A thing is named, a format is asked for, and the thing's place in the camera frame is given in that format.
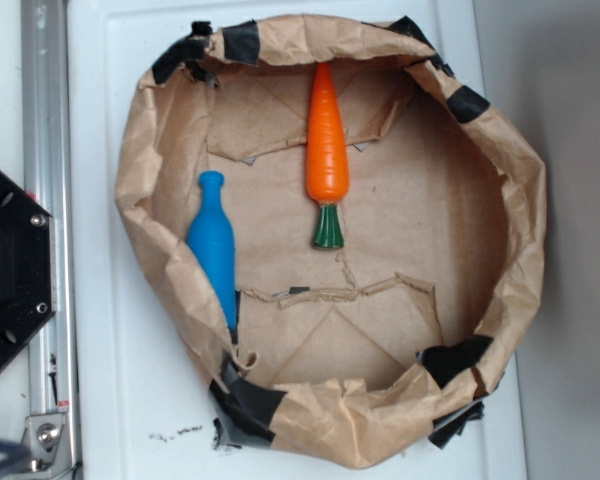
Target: brown paper bag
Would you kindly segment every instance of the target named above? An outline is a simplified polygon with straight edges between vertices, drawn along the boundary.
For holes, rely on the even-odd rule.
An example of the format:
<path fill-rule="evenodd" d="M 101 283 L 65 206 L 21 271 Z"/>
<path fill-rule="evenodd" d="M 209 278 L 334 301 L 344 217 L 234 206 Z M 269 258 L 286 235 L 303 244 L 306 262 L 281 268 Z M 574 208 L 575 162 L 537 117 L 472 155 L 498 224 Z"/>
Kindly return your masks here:
<path fill-rule="evenodd" d="M 339 252 L 311 248 L 316 62 L 349 145 Z M 237 344 L 184 242 L 210 168 L 236 236 Z M 231 443 L 364 468 L 436 442 L 493 392 L 539 305 L 544 166 L 406 17 L 195 23 L 140 80 L 115 195 Z"/>

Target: bolt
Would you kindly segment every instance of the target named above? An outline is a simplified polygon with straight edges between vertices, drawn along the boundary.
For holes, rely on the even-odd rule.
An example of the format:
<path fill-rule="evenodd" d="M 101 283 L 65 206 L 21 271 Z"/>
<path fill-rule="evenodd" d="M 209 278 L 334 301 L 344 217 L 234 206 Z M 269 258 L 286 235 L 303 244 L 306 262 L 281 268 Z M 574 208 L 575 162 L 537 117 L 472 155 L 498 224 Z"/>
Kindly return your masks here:
<path fill-rule="evenodd" d="M 31 217 L 31 225 L 34 227 L 44 227 L 47 224 L 47 219 L 44 215 L 36 213 L 33 217 Z"/>
<path fill-rule="evenodd" d="M 39 458 L 34 458 L 29 463 L 29 471 L 30 472 L 39 472 L 42 470 L 42 460 Z"/>
<path fill-rule="evenodd" d="M 60 429 L 52 423 L 45 423 L 38 428 L 38 441 L 46 448 L 53 447 L 60 441 Z"/>

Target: blue bottle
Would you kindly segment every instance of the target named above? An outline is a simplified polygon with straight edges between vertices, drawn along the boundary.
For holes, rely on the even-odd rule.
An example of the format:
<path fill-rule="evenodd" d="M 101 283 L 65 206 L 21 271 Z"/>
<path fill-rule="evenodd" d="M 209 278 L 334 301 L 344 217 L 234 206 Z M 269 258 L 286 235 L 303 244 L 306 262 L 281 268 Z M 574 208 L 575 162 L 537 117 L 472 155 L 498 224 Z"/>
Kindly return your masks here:
<path fill-rule="evenodd" d="M 207 274 L 220 299 L 227 326 L 233 331 L 236 327 L 236 246 L 231 222 L 220 200 L 224 176 L 210 170 L 202 173 L 198 181 L 202 187 L 202 205 L 191 223 L 187 245 Z"/>

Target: black tape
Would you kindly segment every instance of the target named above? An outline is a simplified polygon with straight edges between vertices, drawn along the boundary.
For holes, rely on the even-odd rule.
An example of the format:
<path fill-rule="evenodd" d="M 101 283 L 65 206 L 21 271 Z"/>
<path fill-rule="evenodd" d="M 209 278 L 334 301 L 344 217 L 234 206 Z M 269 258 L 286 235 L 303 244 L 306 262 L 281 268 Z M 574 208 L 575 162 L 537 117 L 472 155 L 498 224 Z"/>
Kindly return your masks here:
<path fill-rule="evenodd" d="M 420 30 L 420 27 L 416 24 L 416 22 L 411 20 L 406 15 L 397 22 L 394 22 L 391 25 L 389 25 L 387 27 L 387 30 L 391 30 L 392 32 L 400 33 L 402 35 L 407 35 L 409 37 L 415 38 L 416 40 L 426 45 L 429 45 L 429 47 L 435 50 L 435 48 L 427 39 L 425 34 L 422 33 L 422 30 Z M 444 63 L 444 60 L 442 60 L 442 57 L 439 54 L 436 53 L 435 55 L 432 55 L 431 57 L 429 57 L 429 60 L 431 60 L 433 66 L 436 67 L 438 70 L 442 70 L 450 77 L 454 76 L 453 70 L 451 69 L 449 64 Z"/>
<path fill-rule="evenodd" d="M 434 420 L 434 432 L 429 435 L 429 441 L 442 449 L 454 435 L 462 435 L 467 422 L 480 420 L 484 417 L 484 404 L 480 401 L 467 405 L 449 415 Z"/>
<path fill-rule="evenodd" d="M 486 112 L 490 105 L 482 95 L 466 85 L 460 87 L 447 99 L 447 106 L 458 123 L 469 123 L 475 120 Z"/>
<path fill-rule="evenodd" d="M 195 37 L 208 37 L 213 33 L 211 22 L 193 22 L 191 24 L 191 35 Z"/>
<path fill-rule="evenodd" d="M 225 354 L 220 374 L 229 389 L 225 393 L 214 380 L 210 393 L 222 431 L 216 429 L 221 444 L 269 447 L 275 434 L 269 430 L 286 392 L 254 385 L 240 375 L 231 357 Z"/>
<path fill-rule="evenodd" d="M 260 56 L 258 24 L 250 20 L 240 25 L 222 29 L 224 57 L 234 62 L 257 65 Z"/>
<path fill-rule="evenodd" d="M 204 58 L 204 50 L 209 45 L 208 37 L 212 33 L 210 22 L 193 22 L 191 33 L 171 45 L 151 67 L 156 84 L 169 80 L 181 63 L 186 64 L 195 79 L 208 82 L 207 72 L 200 68 L 196 60 Z"/>
<path fill-rule="evenodd" d="M 231 343 L 238 344 L 238 324 L 240 323 L 240 303 L 242 301 L 242 293 L 236 290 L 236 326 L 233 330 L 229 330 L 231 334 Z"/>
<path fill-rule="evenodd" d="M 422 33 L 422 30 L 420 30 L 420 27 L 418 26 L 418 24 L 416 24 L 416 22 L 411 20 L 406 15 L 404 17 L 402 17 L 400 20 L 398 20 L 397 22 L 393 22 L 391 25 L 389 25 L 387 27 L 387 30 L 391 30 L 392 32 L 400 33 L 402 35 L 407 35 L 409 37 L 413 37 L 416 40 L 419 40 L 422 43 L 426 43 L 431 48 L 433 48 L 433 45 L 431 45 L 431 42 L 427 39 L 425 34 Z"/>
<path fill-rule="evenodd" d="M 297 295 L 298 293 L 308 292 L 311 287 L 291 287 L 289 289 L 289 295 Z"/>
<path fill-rule="evenodd" d="M 460 372 L 475 366 L 491 342 L 491 337 L 473 335 L 453 347 L 430 347 L 417 356 L 440 388 L 444 388 Z"/>

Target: toy carrot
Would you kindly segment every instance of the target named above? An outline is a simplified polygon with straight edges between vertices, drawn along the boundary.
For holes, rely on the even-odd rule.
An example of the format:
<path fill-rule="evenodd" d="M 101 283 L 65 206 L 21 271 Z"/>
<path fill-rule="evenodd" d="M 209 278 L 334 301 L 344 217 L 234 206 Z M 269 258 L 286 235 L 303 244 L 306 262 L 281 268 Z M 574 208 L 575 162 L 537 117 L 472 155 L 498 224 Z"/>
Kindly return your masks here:
<path fill-rule="evenodd" d="M 306 183 L 307 193 L 320 205 L 314 247 L 343 247 L 336 204 L 349 190 L 349 165 L 338 99 L 326 63 L 318 64 L 313 84 Z"/>

